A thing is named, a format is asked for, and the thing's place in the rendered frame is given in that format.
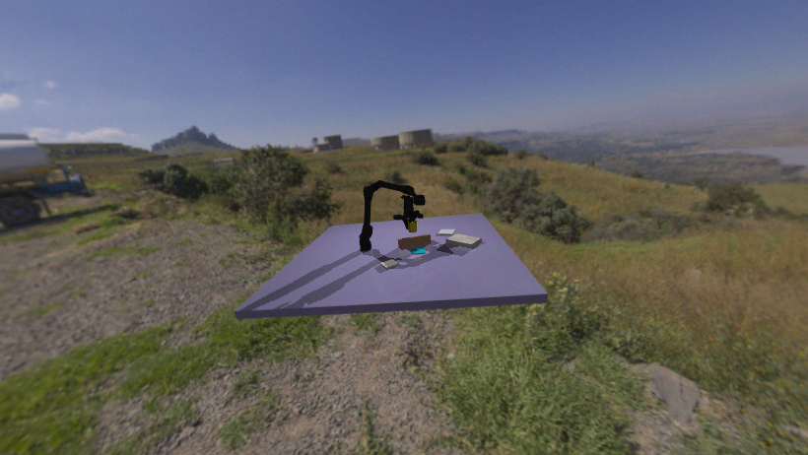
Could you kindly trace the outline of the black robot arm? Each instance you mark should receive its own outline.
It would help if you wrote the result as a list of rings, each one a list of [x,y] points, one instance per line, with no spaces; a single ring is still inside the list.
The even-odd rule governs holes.
[[[404,206],[413,206],[414,204],[417,205],[425,205],[425,195],[416,195],[414,192],[414,188],[410,185],[398,185],[394,183],[389,183],[385,181],[378,180],[374,184],[370,186],[366,186],[364,188],[364,197],[365,197],[365,218],[364,218],[364,225],[362,229],[362,233],[359,235],[360,238],[360,251],[369,251],[371,249],[371,241],[370,237],[372,235],[372,226],[370,225],[370,204],[373,192],[378,190],[380,187],[388,188],[396,191],[400,191],[404,194],[411,195],[405,196],[403,195],[401,198],[404,199]],[[413,199],[414,198],[414,199]],[[410,219],[417,219],[417,216],[420,216],[420,211],[414,209],[406,210],[405,217],[409,217]]]

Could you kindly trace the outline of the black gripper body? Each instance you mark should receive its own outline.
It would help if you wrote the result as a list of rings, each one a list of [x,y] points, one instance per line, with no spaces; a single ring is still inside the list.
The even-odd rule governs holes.
[[[403,209],[404,209],[404,213],[403,213],[404,216],[402,216],[402,215],[394,215],[393,216],[394,220],[408,220],[409,217],[405,217],[406,210],[408,210],[408,209],[412,210],[414,208],[413,208],[413,206],[404,206]],[[419,219],[422,219],[423,217],[424,217],[423,214],[420,214],[420,216],[417,216],[417,218],[419,218]]]

